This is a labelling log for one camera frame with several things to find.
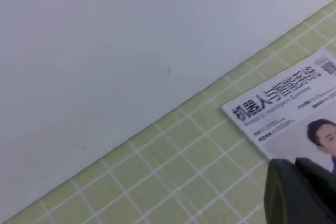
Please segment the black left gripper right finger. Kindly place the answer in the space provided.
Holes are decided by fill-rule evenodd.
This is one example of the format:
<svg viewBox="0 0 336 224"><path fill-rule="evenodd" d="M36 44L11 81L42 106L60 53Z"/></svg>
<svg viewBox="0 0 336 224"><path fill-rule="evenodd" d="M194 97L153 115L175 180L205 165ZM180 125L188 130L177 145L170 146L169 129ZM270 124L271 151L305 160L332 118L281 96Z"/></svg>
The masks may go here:
<svg viewBox="0 0 336 224"><path fill-rule="evenodd" d="M308 158L297 158L295 166L312 189L313 195L335 213L335 175Z"/></svg>

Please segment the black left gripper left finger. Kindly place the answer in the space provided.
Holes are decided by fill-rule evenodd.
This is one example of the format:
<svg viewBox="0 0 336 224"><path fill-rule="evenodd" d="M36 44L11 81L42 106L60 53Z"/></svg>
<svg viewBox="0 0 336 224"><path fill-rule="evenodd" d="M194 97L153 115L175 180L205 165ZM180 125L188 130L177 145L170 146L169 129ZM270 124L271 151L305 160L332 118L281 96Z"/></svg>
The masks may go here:
<svg viewBox="0 0 336 224"><path fill-rule="evenodd" d="M286 159L268 164L264 211L266 223L333 224L333 213L315 198L295 161Z"/></svg>

